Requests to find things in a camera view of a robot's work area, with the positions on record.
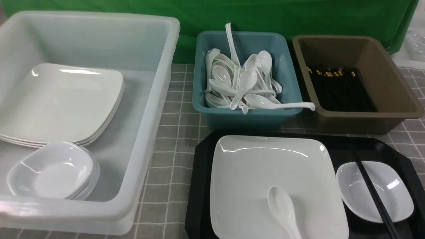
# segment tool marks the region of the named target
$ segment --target white plastic spoon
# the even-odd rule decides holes
[[[312,111],[316,110],[316,107],[311,102],[298,102],[298,103],[286,103],[286,104],[274,104],[264,96],[257,94],[247,94],[244,99],[250,105],[258,109],[286,109],[286,108],[309,108]]]
[[[207,69],[207,79],[211,78],[213,71],[213,61],[220,54],[220,49],[213,48],[207,52],[205,55],[205,68]],[[211,91],[211,86],[207,81],[207,92]]]
[[[215,60],[225,64],[231,71],[233,71],[233,68],[236,66],[235,63],[233,63],[233,61],[228,58],[226,55],[219,53],[217,55],[217,57],[215,58]]]
[[[266,95],[264,97],[266,97],[268,100],[270,100],[270,102],[272,102],[273,104],[276,104],[276,105],[281,105],[282,104],[279,100],[277,100],[276,98],[274,98],[272,95]]]
[[[278,186],[269,188],[267,203],[275,219],[289,231],[292,239],[302,239],[295,220],[295,209],[291,197]]]
[[[218,92],[216,92],[214,89],[211,89],[211,92],[210,92],[213,96],[215,96],[215,97],[218,97],[218,98],[220,98],[220,96],[221,96],[221,94],[220,93],[218,93]]]
[[[213,71],[212,75],[214,76],[214,79],[221,80],[225,85],[232,87],[230,74],[223,66],[215,65],[212,71]]]
[[[238,55],[236,54],[235,44],[233,42],[231,23],[226,24],[226,35],[227,35],[227,41],[229,42],[230,56],[232,58],[232,61],[233,63],[235,63],[237,66],[240,67],[241,63],[239,62]]]
[[[244,71],[239,78],[239,90],[238,93],[233,98],[230,103],[230,109],[235,110],[239,105],[244,94],[252,90],[252,88],[257,84],[257,72],[255,70]]]
[[[230,88],[229,86],[222,83],[221,80],[216,79],[208,79],[209,83],[212,87],[212,92],[216,91],[218,94],[229,96],[229,97],[235,97],[238,93],[237,90]],[[270,94],[272,96],[276,96],[276,92],[274,90],[251,90],[248,91],[247,94]]]
[[[254,107],[254,106],[250,105],[248,102],[246,103],[246,105],[247,105],[247,106],[248,106],[248,108],[249,108],[249,109],[251,109],[251,110],[255,110],[255,109],[256,109],[256,107]]]
[[[244,71],[247,71],[253,68],[257,68],[258,70],[261,70],[260,57],[257,54],[250,55],[248,59],[245,61],[242,68],[244,69]]]
[[[212,67],[213,69],[214,69],[214,66],[216,66],[216,65],[221,65],[221,66],[222,66],[222,67],[224,67],[224,69],[226,69],[226,71],[230,74],[230,78],[232,78],[233,70],[231,70],[231,71],[230,71],[226,64],[222,63],[221,61],[217,61],[217,60],[215,60],[215,61],[212,63],[212,65],[213,65],[213,67]]]
[[[270,81],[272,82],[272,86],[276,89],[278,94],[282,93],[283,87],[279,84],[279,82],[275,81],[272,77],[272,71],[270,71]]]
[[[206,100],[213,103],[214,105],[229,106],[229,104],[224,99],[216,97],[215,95],[211,93],[206,93],[204,97]]]
[[[233,69],[233,79],[232,79],[232,89],[237,90],[237,85],[239,84],[239,77],[241,76],[241,68],[235,66]]]
[[[223,96],[223,98],[226,97],[227,99],[221,99],[221,98],[216,97],[213,94],[206,93],[204,95],[204,97],[205,97],[205,101],[207,102],[208,107],[210,107],[210,108],[230,109],[230,100],[227,101],[229,98],[226,97],[226,96]],[[248,113],[249,108],[243,102],[240,102],[239,108],[242,110],[243,114]]]
[[[270,71],[272,70],[272,56],[267,51],[260,51],[258,53],[261,61],[261,71],[264,73],[264,81],[266,82],[267,87],[272,90],[272,83],[270,80]]]
[[[263,79],[262,73],[258,69],[255,69],[255,71],[258,74],[258,81],[254,89],[273,90],[273,89],[269,89],[269,87],[267,86],[266,82]]]

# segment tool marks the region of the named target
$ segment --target black tray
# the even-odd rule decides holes
[[[354,160],[349,153],[353,144],[361,159],[379,161],[391,166],[402,178],[413,199],[413,214],[394,225],[403,239],[425,239],[425,191],[410,160],[385,143],[372,138],[285,134],[272,132],[214,131],[195,149],[192,181],[187,204],[185,229],[190,239],[217,239],[210,219],[210,181],[213,155],[217,141],[225,135],[252,135],[315,139],[328,149],[335,171],[340,165]],[[389,239],[384,224],[365,221],[345,206],[349,239]]]

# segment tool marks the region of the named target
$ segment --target white plastic bin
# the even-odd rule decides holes
[[[0,142],[0,227],[113,235],[131,229],[179,30],[170,17],[71,11],[21,12],[0,27],[0,104],[41,63],[115,69],[125,81],[114,118],[87,147],[101,174],[86,201],[13,196],[6,175],[34,149]]]

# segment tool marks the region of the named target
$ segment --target brown plastic bin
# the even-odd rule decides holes
[[[326,133],[385,134],[405,119],[422,117],[424,109],[399,69],[374,38],[364,36],[300,35],[295,54],[311,101],[317,129]],[[307,66],[356,67],[377,111],[328,111],[320,106]]]

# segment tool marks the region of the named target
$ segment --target teal plastic bin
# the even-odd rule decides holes
[[[233,32],[233,41],[239,60],[244,63],[252,54],[262,50],[272,55],[273,78],[283,86],[278,95],[282,103],[302,102],[300,88],[295,76],[294,66],[285,38],[277,33],[267,32]],[[205,54],[212,48],[230,57],[229,44],[225,31],[204,31],[196,41],[195,72],[193,76],[193,107],[203,114],[208,127],[218,128],[278,128],[288,117],[298,115],[301,108],[286,110],[249,110],[244,115],[242,110],[209,108],[204,99],[207,87]]]

